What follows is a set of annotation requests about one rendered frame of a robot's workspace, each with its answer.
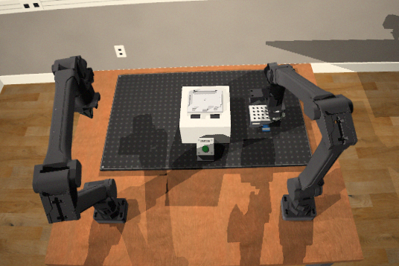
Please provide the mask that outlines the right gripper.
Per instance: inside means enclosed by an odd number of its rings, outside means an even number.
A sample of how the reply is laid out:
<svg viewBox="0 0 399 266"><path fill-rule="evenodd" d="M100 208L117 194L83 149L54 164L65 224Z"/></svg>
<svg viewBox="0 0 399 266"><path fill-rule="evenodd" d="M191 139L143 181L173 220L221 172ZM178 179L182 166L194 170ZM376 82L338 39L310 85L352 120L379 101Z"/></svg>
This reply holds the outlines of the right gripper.
<svg viewBox="0 0 399 266"><path fill-rule="evenodd" d="M273 97L278 98L277 107L268 107L266 105L270 121L272 122L272 124L276 124L279 120L285 118L285 113L280 113L280 112L284 112L285 111L284 100L283 100L284 95L282 95L282 96L274 96L271 93L270 93L270 95L273 96ZM280 112L274 113L274 111L280 111ZM277 118L277 119L275 121L273 121L272 118Z"/></svg>

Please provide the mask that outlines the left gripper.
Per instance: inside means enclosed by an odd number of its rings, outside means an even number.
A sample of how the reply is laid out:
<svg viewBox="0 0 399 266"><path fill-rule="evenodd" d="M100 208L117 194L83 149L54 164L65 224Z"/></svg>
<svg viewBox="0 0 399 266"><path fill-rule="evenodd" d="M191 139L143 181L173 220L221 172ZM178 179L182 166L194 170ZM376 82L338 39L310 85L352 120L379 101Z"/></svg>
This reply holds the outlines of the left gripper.
<svg viewBox="0 0 399 266"><path fill-rule="evenodd" d="M87 87L83 94L76 95L74 112L93 118L93 108L98 108L98 99L100 100L100 93L95 92L92 99Z"/></svg>

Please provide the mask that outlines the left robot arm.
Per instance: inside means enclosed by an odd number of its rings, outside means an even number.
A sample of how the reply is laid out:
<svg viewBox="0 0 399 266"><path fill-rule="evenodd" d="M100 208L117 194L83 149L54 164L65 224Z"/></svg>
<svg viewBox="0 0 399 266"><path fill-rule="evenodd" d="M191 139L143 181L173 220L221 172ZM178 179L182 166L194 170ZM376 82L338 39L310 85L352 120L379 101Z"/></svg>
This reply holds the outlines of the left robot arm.
<svg viewBox="0 0 399 266"><path fill-rule="evenodd" d="M55 94L48 150L43 164L34 166L32 182L48 222L79 220L80 213L92 206L96 221L123 221L127 201L117 198L114 179L87 182L83 186L85 190L77 190L81 186L82 165L78 159L71 159L75 96L83 94L88 87L94 98L94 72L87 68L87 62L80 55L55 60L51 69Z"/></svg>

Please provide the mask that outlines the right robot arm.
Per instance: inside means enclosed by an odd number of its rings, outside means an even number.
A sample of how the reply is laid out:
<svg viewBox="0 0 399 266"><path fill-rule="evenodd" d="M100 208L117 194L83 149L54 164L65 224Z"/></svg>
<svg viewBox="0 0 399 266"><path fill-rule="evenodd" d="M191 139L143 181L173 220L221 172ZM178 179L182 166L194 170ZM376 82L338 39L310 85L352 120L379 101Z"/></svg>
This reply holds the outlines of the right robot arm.
<svg viewBox="0 0 399 266"><path fill-rule="evenodd" d="M272 95L282 96L286 88L304 103L304 114L316 120L322 134L321 142L303 172L298 177L287 179L289 194L282 197L285 218L314 218L317 215L314 197L322 194L324 176L340 154L357 143L351 115L353 103L342 94L335 95L319 88L298 74L290 64L267 63L264 73L271 86L250 89L249 102L256 105L266 99L268 107L277 107L278 98L271 96L269 89Z"/></svg>

